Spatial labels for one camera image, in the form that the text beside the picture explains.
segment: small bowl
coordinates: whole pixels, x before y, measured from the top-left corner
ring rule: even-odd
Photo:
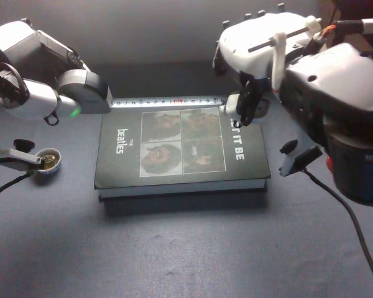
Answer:
[[[55,156],[55,158],[58,158],[58,163],[50,169],[40,169],[39,173],[42,173],[44,175],[53,174],[56,171],[58,171],[59,168],[61,167],[61,153],[57,149],[46,148],[46,149],[43,149],[43,150],[40,150],[39,152],[37,152],[35,154],[35,156],[38,156],[38,157],[42,158],[43,156],[45,156],[47,154],[52,154],[52,155]]]

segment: gray tabletop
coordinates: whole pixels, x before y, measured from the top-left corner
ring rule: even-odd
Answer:
[[[281,107],[263,124],[266,193],[100,204],[100,125],[100,115],[49,127],[0,111],[0,145],[28,138],[63,158],[50,181],[0,194],[0,297],[373,297],[347,212],[305,175],[278,174],[294,138]],[[309,169],[334,188],[324,157]],[[0,186],[18,175],[0,166]],[[351,205],[373,255],[373,208]]]

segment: book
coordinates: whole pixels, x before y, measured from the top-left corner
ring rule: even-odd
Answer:
[[[99,199],[265,189],[260,125],[237,129],[213,106],[113,108],[103,115]]]

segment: photo on book cover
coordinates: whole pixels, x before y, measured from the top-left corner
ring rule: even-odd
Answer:
[[[141,144],[140,177],[182,174],[181,142]]]
[[[182,140],[221,136],[218,108],[181,111]]]
[[[182,141],[183,173],[225,171],[222,138]]]
[[[181,140],[180,111],[142,113],[142,143]]]

